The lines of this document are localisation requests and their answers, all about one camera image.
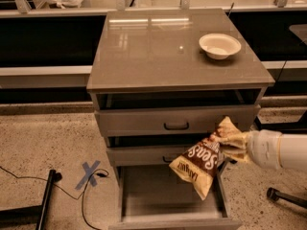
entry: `chair leg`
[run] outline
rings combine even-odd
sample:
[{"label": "chair leg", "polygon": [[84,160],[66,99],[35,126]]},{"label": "chair leg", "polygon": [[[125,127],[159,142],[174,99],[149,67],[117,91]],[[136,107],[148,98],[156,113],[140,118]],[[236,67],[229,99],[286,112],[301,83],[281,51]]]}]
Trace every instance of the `chair leg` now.
[{"label": "chair leg", "polygon": [[277,201],[279,198],[282,198],[288,202],[291,202],[293,204],[296,204],[300,207],[307,209],[307,200],[281,193],[275,188],[268,188],[267,197],[272,201]]},{"label": "chair leg", "polygon": [[45,188],[44,198],[41,203],[41,211],[38,217],[38,221],[36,224],[36,230],[45,229],[45,222],[48,214],[49,201],[51,198],[51,193],[53,189],[53,185],[55,182],[61,180],[61,174],[56,172],[55,170],[49,171],[48,181]]}]

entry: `gray cabinet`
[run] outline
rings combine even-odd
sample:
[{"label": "gray cabinet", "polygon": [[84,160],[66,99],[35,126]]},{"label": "gray cabinet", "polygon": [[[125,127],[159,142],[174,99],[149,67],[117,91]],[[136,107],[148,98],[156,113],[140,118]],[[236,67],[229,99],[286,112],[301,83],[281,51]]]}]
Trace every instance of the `gray cabinet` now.
[{"label": "gray cabinet", "polygon": [[[239,54],[212,60],[202,35],[224,33]],[[87,85],[121,188],[109,229],[237,229],[220,174],[205,201],[168,162],[229,116],[253,123],[274,81],[222,10],[111,11]]]}]

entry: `speckled floor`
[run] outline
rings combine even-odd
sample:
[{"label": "speckled floor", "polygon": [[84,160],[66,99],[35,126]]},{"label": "speckled floor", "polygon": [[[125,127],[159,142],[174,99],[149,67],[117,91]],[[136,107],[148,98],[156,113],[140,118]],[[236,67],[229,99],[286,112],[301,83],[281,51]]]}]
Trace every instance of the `speckled floor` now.
[{"label": "speckled floor", "polygon": [[[18,176],[47,178],[50,169],[62,174],[58,185],[74,197],[84,176],[83,163],[109,171],[88,186],[84,212],[97,228],[107,229],[116,220],[118,187],[110,167],[91,103],[0,105],[0,166]],[[307,210],[283,200],[266,199],[269,187],[307,198],[304,172],[263,170],[251,164],[228,164],[222,174],[230,213],[245,229],[307,229]],[[0,210],[40,204],[45,182],[15,179],[0,171]],[[46,229],[91,229],[83,221],[82,201],[55,188]],[[2,229],[35,229],[34,224]]]}]

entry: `white robotic arm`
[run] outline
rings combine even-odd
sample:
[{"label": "white robotic arm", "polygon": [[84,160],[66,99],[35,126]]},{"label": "white robotic arm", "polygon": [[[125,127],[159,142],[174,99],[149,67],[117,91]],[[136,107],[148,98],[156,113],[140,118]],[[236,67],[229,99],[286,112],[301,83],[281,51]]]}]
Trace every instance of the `white robotic arm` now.
[{"label": "white robotic arm", "polygon": [[251,131],[247,145],[250,159],[262,168],[307,172],[307,134]]},{"label": "white robotic arm", "polygon": [[268,169],[307,172],[307,134],[270,130],[241,132],[226,117],[210,140],[219,142],[222,153],[238,161],[251,160]]}]

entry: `cabinet top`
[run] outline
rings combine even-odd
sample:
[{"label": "cabinet top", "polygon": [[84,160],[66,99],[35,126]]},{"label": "cabinet top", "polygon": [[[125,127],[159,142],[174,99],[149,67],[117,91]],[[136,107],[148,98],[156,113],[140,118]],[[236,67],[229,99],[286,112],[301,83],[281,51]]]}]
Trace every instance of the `cabinet top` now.
[{"label": "cabinet top", "polygon": [[[207,34],[237,38],[241,51],[209,58]],[[222,9],[110,11],[87,90],[125,93],[259,88],[274,80]]]}]

